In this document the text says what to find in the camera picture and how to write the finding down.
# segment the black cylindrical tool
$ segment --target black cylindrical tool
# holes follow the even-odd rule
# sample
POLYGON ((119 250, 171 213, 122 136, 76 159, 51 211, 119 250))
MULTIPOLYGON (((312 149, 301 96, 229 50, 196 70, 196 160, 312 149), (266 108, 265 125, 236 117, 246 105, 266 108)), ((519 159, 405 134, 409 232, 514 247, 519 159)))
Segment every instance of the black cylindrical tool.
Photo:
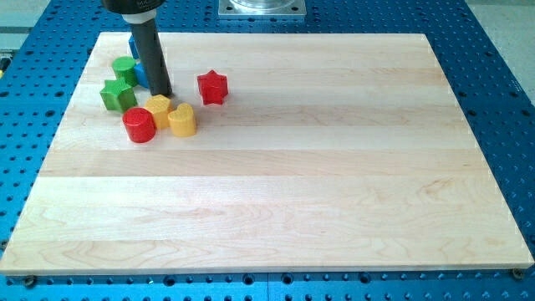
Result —
POLYGON ((155 16, 165 0, 101 0, 105 8, 120 13, 130 24, 135 47, 153 95, 172 93, 166 62, 161 51, 155 16))

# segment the plastic block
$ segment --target plastic block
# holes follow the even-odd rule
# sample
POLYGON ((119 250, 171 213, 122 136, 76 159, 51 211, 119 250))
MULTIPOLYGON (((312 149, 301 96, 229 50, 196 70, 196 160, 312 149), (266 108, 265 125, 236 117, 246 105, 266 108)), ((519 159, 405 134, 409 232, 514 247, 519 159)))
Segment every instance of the plastic block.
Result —
POLYGON ((214 70, 207 74, 197 76, 199 93, 204 105, 223 105, 223 98, 228 94, 227 77, 220 75, 214 70))
POLYGON ((134 67, 134 73, 135 77, 137 78, 137 84, 145 89, 149 89, 149 81, 147 80, 147 75, 145 74, 145 70, 143 69, 143 65, 141 63, 138 63, 134 67))
POLYGON ((137 78, 135 77, 135 59, 131 57, 117 58, 111 67, 114 70, 117 79, 125 78, 126 83, 135 87, 137 85, 137 78))
POLYGON ((116 110, 124 113, 131 107, 137 106, 134 90, 125 79, 105 80, 104 88, 100 91, 107 110, 116 110))
POLYGON ((176 110, 168 114, 169 125, 173 135, 189 137, 196 133, 196 120, 193 108, 189 104, 180 104, 176 110))
POLYGON ((123 124, 128 137, 135 143, 150 141, 156 134, 152 114, 143 108, 131 108, 123 115, 123 124))
POLYGON ((140 55, 137 53, 137 47, 135 46, 134 37, 130 36, 128 40, 128 44, 130 46, 130 51, 132 53, 132 58, 139 59, 140 55))
POLYGON ((167 115, 173 110, 170 99, 164 95, 152 96, 145 103, 145 109, 152 113, 156 129, 161 130, 169 127, 167 115))

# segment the blue block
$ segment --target blue block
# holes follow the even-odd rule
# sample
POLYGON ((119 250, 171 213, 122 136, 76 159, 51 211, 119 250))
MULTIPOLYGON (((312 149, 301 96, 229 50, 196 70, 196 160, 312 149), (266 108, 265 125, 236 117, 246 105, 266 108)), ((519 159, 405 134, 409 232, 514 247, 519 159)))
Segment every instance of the blue block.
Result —
POLYGON ((135 77, 137 77, 137 84, 141 87, 149 89, 149 82, 147 81, 147 75, 143 69, 143 65, 138 63, 134 67, 135 77))
POLYGON ((130 36, 130 39, 128 40, 128 44, 130 46, 130 51, 132 52, 132 57, 134 59, 139 59, 140 55, 137 53, 137 47, 135 46, 134 37, 130 36))

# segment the wooden cutting board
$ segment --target wooden cutting board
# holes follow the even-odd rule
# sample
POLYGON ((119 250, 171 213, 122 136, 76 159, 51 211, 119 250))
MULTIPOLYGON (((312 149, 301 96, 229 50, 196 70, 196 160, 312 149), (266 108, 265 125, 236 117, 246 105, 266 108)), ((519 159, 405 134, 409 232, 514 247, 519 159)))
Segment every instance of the wooden cutting board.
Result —
POLYGON ((143 145, 99 96, 128 38, 100 35, 3 273, 532 265, 424 35, 163 33, 198 132, 143 145), (210 69, 221 107, 197 91, 210 69))

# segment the blue perforated table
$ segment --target blue perforated table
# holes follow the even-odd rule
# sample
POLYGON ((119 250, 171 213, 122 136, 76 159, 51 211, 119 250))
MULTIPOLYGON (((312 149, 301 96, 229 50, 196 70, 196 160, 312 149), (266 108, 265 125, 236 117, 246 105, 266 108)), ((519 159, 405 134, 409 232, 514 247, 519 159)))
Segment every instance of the blue perforated table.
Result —
MULTIPOLYGON (((461 1, 307 1, 304 22, 217 20, 215 1, 169 1, 169 32, 425 33, 532 253, 535 109, 461 1)), ((0 80, 0 239, 9 239, 101 31, 99 0, 53 0, 0 80)), ((5 278, 0 300, 502 300, 535 298, 535 269, 5 278)))

